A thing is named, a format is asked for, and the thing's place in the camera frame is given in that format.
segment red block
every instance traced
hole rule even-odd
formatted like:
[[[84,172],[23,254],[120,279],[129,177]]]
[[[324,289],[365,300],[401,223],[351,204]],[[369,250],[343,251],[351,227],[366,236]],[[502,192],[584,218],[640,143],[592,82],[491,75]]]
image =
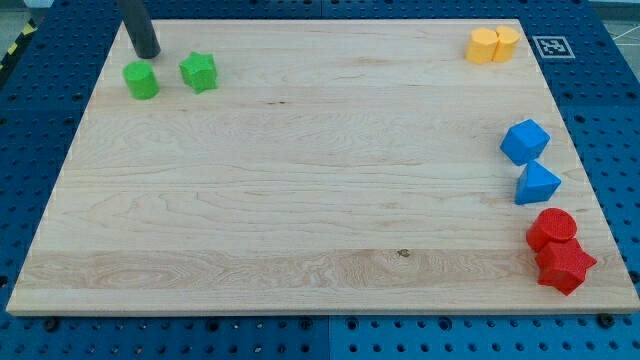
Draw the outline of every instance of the red block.
[[[540,267],[538,284],[553,286],[563,294],[571,294],[586,279],[587,269],[596,259],[582,250],[578,240],[549,242],[536,256]]]
[[[549,242],[567,242],[578,232],[576,221],[566,211],[543,210],[527,231],[527,243],[533,251],[540,251]]]

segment yellow cylinder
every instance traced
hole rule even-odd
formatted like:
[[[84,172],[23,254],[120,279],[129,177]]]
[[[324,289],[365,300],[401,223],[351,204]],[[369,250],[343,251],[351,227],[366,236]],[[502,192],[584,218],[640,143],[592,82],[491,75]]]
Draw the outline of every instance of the yellow cylinder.
[[[465,57],[476,64],[488,63],[493,59],[497,45],[498,34],[495,31],[487,28],[475,29],[471,32]]]
[[[518,41],[520,41],[520,33],[503,25],[498,26],[496,33],[498,34],[498,46],[496,46],[496,52],[493,54],[493,61],[509,61],[516,51]]]

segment green cylinder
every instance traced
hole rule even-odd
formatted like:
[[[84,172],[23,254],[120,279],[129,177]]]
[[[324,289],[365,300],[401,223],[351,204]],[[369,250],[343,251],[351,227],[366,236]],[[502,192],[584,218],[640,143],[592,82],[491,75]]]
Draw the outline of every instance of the green cylinder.
[[[134,99],[151,99],[160,91],[153,68],[146,61],[132,62],[124,68],[122,75]]]

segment green block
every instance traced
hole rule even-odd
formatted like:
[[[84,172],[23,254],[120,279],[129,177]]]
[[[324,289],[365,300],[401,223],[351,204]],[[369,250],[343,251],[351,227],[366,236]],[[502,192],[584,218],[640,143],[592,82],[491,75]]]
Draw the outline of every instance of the green block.
[[[212,54],[191,52],[188,58],[180,63],[180,73],[184,83],[192,87],[196,94],[207,89],[217,89],[216,64]]]
[[[160,88],[153,74],[153,68],[145,61],[134,61],[122,71],[131,96],[138,100],[151,99]]]

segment blue block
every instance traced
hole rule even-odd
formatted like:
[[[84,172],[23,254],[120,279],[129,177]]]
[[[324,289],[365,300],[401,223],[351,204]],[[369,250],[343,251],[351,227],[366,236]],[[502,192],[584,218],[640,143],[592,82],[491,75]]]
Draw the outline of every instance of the blue block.
[[[536,161],[527,164],[518,179],[516,204],[523,205],[547,201],[562,181]]]
[[[551,137],[533,119],[512,126],[502,140],[500,149],[520,166],[536,159]]]

